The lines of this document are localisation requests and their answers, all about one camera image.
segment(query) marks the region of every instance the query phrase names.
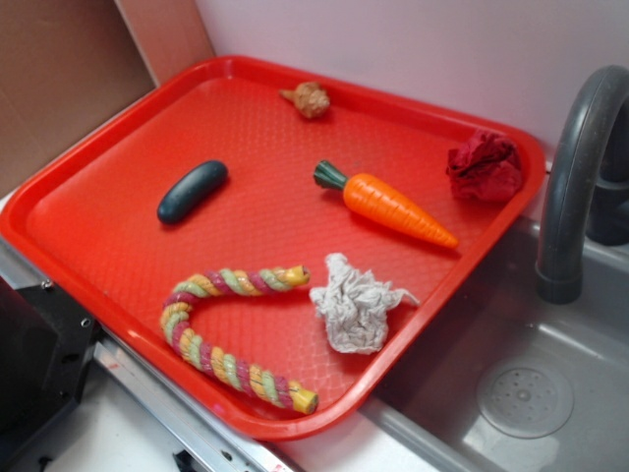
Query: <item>red tray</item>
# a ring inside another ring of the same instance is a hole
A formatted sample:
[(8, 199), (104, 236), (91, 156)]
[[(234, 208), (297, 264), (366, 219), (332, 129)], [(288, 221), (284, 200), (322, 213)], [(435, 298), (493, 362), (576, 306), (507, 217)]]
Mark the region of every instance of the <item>red tray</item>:
[[(318, 80), (332, 102), (302, 118), (278, 95)], [(519, 147), (524, 187), (506, 205), (452, 198), (447, 152), (475, 130)], [(179, 225), (156, 209), (190, 169), (220, 159), (230, 178)], [(456, 251), (393, 233), (352, 214), (313, 179), (328, 159), (377, 175), (449, 228)], [(243, 57), (191, 68), (149, 94), (30, 179), (7, 203), (0, 231), (123, 341), (234, 428), (261, 440), (319, 432), (354, 411), (537, 192), (543, 152), (500, 124)], [(303, 264), (327, 283), (325, 256), (344, 253), (378, 280), (407, 288), (420, 308), (388, 315), (389, 337), (370, 356), (339, 354), (315, 317), (308, 288), (198, 307), (195, 331), (225, 352), (319, 394), (301, 416), (252, 399), (184, 363), (159, 328), (174, 285), (195, 272)]]

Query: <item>sink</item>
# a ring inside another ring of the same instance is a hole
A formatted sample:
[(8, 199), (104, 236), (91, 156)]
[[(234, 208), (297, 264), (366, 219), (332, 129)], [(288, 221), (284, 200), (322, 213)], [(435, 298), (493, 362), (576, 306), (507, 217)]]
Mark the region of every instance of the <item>sink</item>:
[(518, 220), (373, 393), (439, 469), (629, 467), (629, 256), (587, 242), (581, 297), (551, 305), (538, 235)]

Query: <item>tray rim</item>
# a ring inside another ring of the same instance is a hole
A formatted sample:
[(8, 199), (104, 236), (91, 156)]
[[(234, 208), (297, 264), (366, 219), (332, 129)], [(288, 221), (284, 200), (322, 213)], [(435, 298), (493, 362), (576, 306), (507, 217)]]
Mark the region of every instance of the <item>tray rim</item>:
[[(20, 218), (22, 218), (20, 216), (21, 211), (25, 208), (31, 208), (34, 202), (38, 200), (38, 196), (47, 195), (53, 188), (56, 188), (57, 184), (55, 182), (57, 181), (55, 181), (55, 177), (59, 172), (63, 173), (64, 180), (80, 172), (86, 165), (96, 160), (106, 149), (113, 146), (124, 136), (133, 133), (143, 122), (158, 113), (166, 103), (176, 101), (190, 89), (215, 78), (216, 74), (222, 75), (224, 78), (240, 78), (245, 75), (243, 71), (248, 71), (248, 73), (257, 71), (257, 74), (264, 72), (272, 75), (279, 74), (284, 79), (292, 79), (296, 83), (302, 81), (303, 77), (307, 75), (309, 79), (323, 82), (328, 89), (334, 90), (338, 96), (351, 96), (351, 100), (341, 102), (340, 106), (358, 107), (357, 109), (360, 111), (361, 106), (363, 106), (360, 98), (366, 97), (370, 102), (377, 103), (383, 113), (386, 113), (387, 110), (402, 109), (409, 116), (416, 116), (417, 118), (419, 112), (421, 121), (428, 123), (430, 120), (443, 122), (445, 119), (454, 124), (460, 123), (466, 130), (469, 130), (473, 124), (476, 128), (492, 130), (507, 135), (523, 151), (525, 179), (522, 189), (505, 205), (497, 218), (486, 228), (483, 235), (473, 243), (470, 250), (461, 255), (456, 264), (457, 270), (451, 270), (441, 280), (436, 289), (423, 301), (422, 307), (409, 319), (405, 328), (387, 340), (385, 348), (373, 355), (373, 361), (363, 371), (363, 374), (336, 401), (310, 416), (304, 416), (295, 420), (270, 420), (249, 415), (242, 411), (238, 404), (222, 394), (219, 388), (212, 388), (213, 385), (207, 387), (209, 394), (205, 395), (205, 400), (197, 398), (200, 403), (217, 414), (223, 421), (249, 436), (265, 441), (295, 440), (333, 426), (360, 406), (376, 384), (384, 377), (388, 369), (399, 359), (409, 344), (421, 334), (424, 327), (438, 314), (439, 309), (463, 283), (467, 275), (478, 265), (537, 194), (545, 176), (545, 156), (539, 143), (533, 137), (507, 125), (385, 91), (357, 86), (246, 56), (220, 56), (201, 61), (197, 65), (183, 71), (162, 87), (141, 98), (83, 141), (71, 147), (41, 171), (31, 176), (14, 193), (6, 203), (2, 213), (0, 213), (0, 233), (28, 260), (48, 275), (51, 275), (57, 283), (69, 291), (89, 310), (90, 307), (97, 306), (110, 310), (113, 313), (119, 312), (120, 307), (118, 305), (90, 293), (80, 282), (73, 279), (72, 274), (66, 267), (58, 266), (51, 255), (46, 254), (45, 251), (37, 247), (35, 242), (31, 241), (20, 223)], [(124, 122), (132, 117), (139, 124), (125, 128), (123, 126)], [(172, 379), (172, 376), (164, 369), (168, 366), (160, 367), (160, 364), (164, 363), (164, 359), (162, 359), (164, 356), (161, 350), (147, 342), (142, 343), (140, 338), (133, 337), (128, 323), (125, 323), (124, 326), (111, 327), (112, 325), (116, 325), (116, 323), (108, 326), (114, 330), (115, 335), (119, 336), (126, 344), (145, 357), (160, 372)], [(167, 365), (172, 365), (170, 367), (176, 367), (178, 363), (181, 363), (181, 359), (175, 356), (170, 356), (166, 361)], [(199, 382), (199, 377), (197, 372), (180, 369), (178, 370), (178, 378), (172, 380), (182, 388), (190, 391), (191, 389), (197, 389), (195, 384)], [(220, 412), (214, 411), (209, 406), (211, 400), (220, 400), (221, 403), (226, 404), (228, 407), (222, 408)]]

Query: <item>red fabric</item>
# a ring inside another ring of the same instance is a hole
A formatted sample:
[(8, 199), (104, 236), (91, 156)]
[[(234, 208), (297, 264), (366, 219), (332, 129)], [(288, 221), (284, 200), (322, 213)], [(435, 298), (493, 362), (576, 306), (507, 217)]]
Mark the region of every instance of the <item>red fabric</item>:
[(507, 202), (522, 187), (518, 149), (490, 131), (478, 130), (458, 149), (451, 149), (446, 172), (452, 195), (459, 199)]

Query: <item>faucet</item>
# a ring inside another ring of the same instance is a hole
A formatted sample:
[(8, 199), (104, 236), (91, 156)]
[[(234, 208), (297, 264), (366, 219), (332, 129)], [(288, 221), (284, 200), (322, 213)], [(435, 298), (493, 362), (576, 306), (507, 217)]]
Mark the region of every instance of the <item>faucet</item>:
[(536, 263), (547, 302), (581, 295), (586, 234), (606, 246), (629, 242), (629, 71), (620, 66), (586, 80), (557, 146)]

